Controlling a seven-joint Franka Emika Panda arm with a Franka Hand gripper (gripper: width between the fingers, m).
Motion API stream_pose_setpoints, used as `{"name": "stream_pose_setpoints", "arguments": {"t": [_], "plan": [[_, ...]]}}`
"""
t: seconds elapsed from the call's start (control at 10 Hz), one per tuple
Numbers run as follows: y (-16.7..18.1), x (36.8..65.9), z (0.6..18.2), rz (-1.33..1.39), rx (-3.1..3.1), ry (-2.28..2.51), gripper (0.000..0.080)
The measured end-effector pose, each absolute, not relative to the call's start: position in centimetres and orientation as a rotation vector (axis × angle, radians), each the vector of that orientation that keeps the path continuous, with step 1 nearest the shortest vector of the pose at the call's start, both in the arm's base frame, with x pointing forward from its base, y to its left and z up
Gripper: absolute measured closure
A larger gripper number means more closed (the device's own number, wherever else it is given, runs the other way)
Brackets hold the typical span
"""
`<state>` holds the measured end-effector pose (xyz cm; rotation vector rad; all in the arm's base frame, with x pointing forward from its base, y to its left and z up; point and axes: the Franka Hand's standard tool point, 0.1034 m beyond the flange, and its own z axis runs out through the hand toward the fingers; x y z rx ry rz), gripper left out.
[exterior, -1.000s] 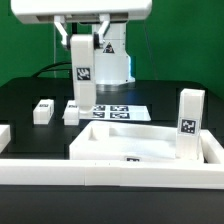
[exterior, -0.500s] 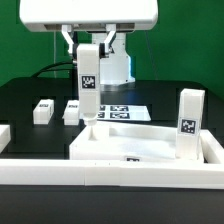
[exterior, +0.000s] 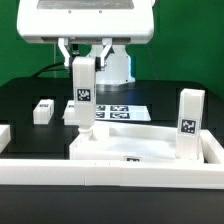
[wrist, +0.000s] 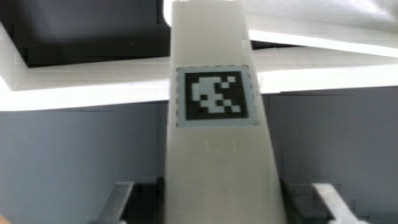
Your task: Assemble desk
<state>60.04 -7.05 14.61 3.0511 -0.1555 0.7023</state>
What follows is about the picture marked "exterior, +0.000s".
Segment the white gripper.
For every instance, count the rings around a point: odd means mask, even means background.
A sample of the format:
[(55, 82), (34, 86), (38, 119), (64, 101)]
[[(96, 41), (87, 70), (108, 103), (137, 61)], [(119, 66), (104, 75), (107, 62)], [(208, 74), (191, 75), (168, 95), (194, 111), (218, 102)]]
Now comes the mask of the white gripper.
[(103, 71), (115, 44), (145, 44), (154, 33), (155, 0), (20, 0), (18, 33), (30, 43), (54, 43), (72, 70), (70, 42), (99, 44), (95, 70)]

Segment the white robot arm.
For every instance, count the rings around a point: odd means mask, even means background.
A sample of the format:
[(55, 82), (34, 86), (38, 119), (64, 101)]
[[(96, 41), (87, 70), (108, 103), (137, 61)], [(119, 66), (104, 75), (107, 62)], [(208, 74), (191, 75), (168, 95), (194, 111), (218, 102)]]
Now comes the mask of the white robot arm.
[(17, 30), (29, 43), (56, 43), (68, 65), (69, 47), (85, 44), (100, 59), (99, 85), (130, 83), (125, 47), (146, 44), (154, 33), (156, 0), (20, 0)]

